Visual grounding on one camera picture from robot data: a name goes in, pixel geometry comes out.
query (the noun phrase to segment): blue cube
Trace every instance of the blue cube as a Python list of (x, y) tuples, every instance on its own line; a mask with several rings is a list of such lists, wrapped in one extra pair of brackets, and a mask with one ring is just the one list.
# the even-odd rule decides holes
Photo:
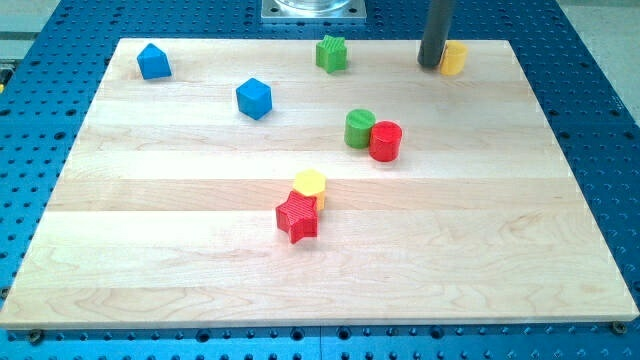
[(251, 78), (236, 89), (240, 112), (258, 120), (271, 111), (271, 88)]
[(167, 54), (151, 43), (138, 55), (138, 65), (145, 80), (171, 76)]

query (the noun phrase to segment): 3d printed block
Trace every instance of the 3d printed block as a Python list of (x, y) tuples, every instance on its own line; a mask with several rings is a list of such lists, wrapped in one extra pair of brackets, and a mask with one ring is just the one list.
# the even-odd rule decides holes
[(316, 170), (309, 169), (296, 174), (293, 181), (293, 190), (304, 196), (313, 196), (317, 199), (316, 209), (324, 209), (324, 192), (327, 178)]
[(289, 234), (292, 244), (304, 237), (318, 236), (316, 198), (290, 192), (287, 201), (276, 207), (276, 222), (278, 229)]
[(369, 154), (372, 158), (387, 162), (398, 157), (402, 129), (392, 121), (381, 121), (371, 129)]
[(355, 149), (369, 146), (371, 128), (376, 123), (376, 116), (369, 110), (356, 109), (347, 114), (344, 129), (344, 142)]
[(316, 44), (316, 65), (324, 68), (329, 74), (336, 70), (345, 70), (347, 48), (344, 46), (344, 38), (325, 35), (324, 39)]
[(258, 120), (271, 111), (271, 88), (254, 78), (236, 89), (240, 112)]
[(460, 41), (448, 40), (440, 63), (440, 73), (442, 75), (456, 75), (460, 73), (464, 68), (468, 51), (467, 46)]
[(149, 43), (138, 55), (138, 66), (145, 80), (171, 76), (167, 54)]

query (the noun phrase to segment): blue table surface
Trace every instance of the blue table surface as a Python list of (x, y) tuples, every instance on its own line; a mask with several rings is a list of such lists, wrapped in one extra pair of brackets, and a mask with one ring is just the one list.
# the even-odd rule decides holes
[[(6, 296), (121, 37), (420, 39), (428, 1), (368, 0), (365, 24), (260, 24), (256, 0), (62, 0), (0, 96)], [(458, 0), (451, 38), (511, 42), (640, 299), (640, 130), (553, 0)], [(0, 330), (0, 359), (640, 359), (640, 321), (118, 331)]]

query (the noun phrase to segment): green star block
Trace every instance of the green star block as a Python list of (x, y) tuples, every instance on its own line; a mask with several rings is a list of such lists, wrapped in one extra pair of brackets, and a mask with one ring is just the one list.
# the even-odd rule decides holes
[(345, 70), (347, 48), (344, 46), (344, 38), (325, 35), (324, 39), (316, 44), (316, 65), (329, 74), (336, 70)]

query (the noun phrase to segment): metal base plate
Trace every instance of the metal base plate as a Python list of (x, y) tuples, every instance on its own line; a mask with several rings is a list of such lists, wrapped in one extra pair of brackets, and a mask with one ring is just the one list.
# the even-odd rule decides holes
[(277, 0), (262, 0), (262, 23), (322, 23), (334, 24), (364, 23), (367, 9), (364, 0), (351, 0), (344, 6), (328, 11), (300, 10)]

